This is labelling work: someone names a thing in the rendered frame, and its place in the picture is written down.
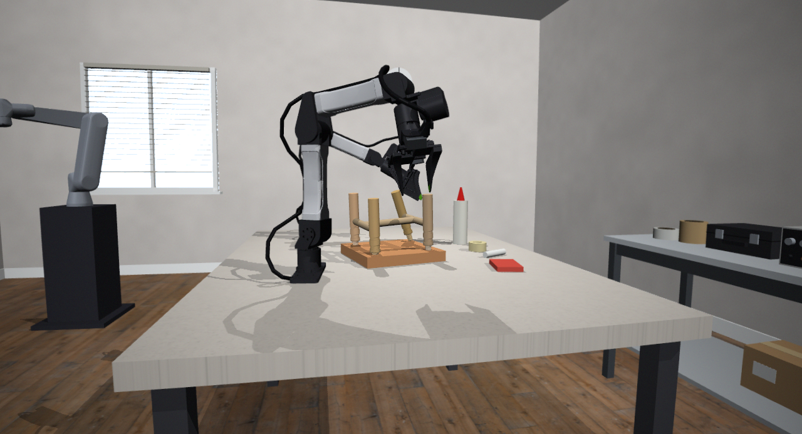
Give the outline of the beige roll of masking tape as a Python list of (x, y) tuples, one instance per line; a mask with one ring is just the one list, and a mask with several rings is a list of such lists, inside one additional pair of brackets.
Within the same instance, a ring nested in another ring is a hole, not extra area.
[(472, 252), (485, 252), (486, 251), (486, 242), (479, 242), (479, 240), (473, 240), (469, 242), (469, 251)]

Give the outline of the red flat rectangular block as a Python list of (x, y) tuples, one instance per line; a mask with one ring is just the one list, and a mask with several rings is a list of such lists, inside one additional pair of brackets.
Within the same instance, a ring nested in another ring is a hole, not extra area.
[(498, 272), (523, 272), (524, 267), (514, 259), (490, 259), (490, 265)]

